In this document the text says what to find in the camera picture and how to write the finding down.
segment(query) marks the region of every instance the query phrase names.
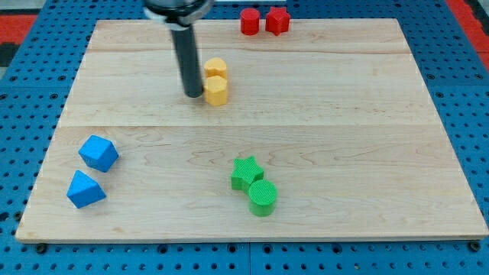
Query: yellow hexagonal block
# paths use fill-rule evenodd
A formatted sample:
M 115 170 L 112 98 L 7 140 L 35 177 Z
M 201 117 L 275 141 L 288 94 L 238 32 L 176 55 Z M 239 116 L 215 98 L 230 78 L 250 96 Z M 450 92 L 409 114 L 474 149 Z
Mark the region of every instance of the yellow hexagonal block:
M 209 59 L 204 64 L 204 70 L 206 71 L 206 77 L 220 76 L 223 79 L 228 78 L 228 67 L 226 62 L 219 57 Z
M 228 80 L 221 76 L 211 76 L 204 85 L 204 98 L 212 106 L 228 103 Z

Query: toy block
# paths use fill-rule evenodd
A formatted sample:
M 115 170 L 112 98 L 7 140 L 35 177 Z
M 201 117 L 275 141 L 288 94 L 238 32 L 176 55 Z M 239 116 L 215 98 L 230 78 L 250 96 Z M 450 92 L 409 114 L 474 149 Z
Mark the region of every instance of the toy block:
M 228 78 L 228 67 L 226 62 L 219 57 L 213 57 L 204 64 L 204 70 L 206 71 L 206 78 L 211 76 L 220 76 L 223 79 Z
M 245 8 L 241 11 L 241 32 L 255 35 L 260 30 L 260 12 L 256 8 Z
M 96 135 L 89 137 L 79 149 L 78 154 L 83 158 L 88 167 L 104 173 L 110 169 L 119 157 L 111 141 Z
M 66 195 L 78 209 L 106 197 L 100 185 L 80 170 L 75 172 Z
M 204 98 L 212 106 L 228 103 L 228 80 L 221 76 L 211 76 L 206 79 Z
M 254 215 L 265 217 L 275 210 L 277 188 L 267 180 L 258 180 L 251 184 L 248 191 L 250 200 L 248 207 Z
M 271 7 L 267 14 L 265 30 L 275 35 L 289 31 L 290 15 L 287 8 Z
M 231 189 L 242 190 L 248 194 L 252 183 L 262 180 L 263 168 L 259 167 L 253 156 L 247 159 L 235 159 L 235 170 L 231 175 Z

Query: black cylinder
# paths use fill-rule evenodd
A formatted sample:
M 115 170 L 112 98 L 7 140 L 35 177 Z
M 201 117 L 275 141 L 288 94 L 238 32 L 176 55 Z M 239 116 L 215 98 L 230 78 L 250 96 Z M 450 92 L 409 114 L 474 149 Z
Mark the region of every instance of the black cylinder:
M 193 26 L 182 31 L 171 31 L 176 58 L 185 94 L 191 98 L 202 95 L 202 78 L 200 76 L 199 54 Z

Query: green cylinder block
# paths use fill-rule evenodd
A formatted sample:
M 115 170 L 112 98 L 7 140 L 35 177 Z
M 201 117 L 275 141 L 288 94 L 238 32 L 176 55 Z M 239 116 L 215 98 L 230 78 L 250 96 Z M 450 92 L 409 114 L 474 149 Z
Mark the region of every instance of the green cylinder block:
M 250 196 L 248 206 L 251 213 L 265 217 L 275 210 L 277 188 L 273 183 L 267 180 L 258 180 L 251 184 L 248 195 Z

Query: star-shaped block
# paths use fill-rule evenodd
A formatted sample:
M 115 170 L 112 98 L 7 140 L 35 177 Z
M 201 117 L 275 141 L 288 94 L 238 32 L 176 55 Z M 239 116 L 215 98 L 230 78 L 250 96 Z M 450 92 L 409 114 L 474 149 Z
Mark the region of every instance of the star-shaped block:
M 248 194 L 252 183 L 262 180 L 264 176 L 263 168 L 259 167 L 253 156 L 247 159 L 235 159 L 235 170 L 231 175 L 231 188 L 242 190 Z
M 290 15 L 287 8 L 271 7 L 267 14 L 265 30 L 275 35 L 289 31 Z

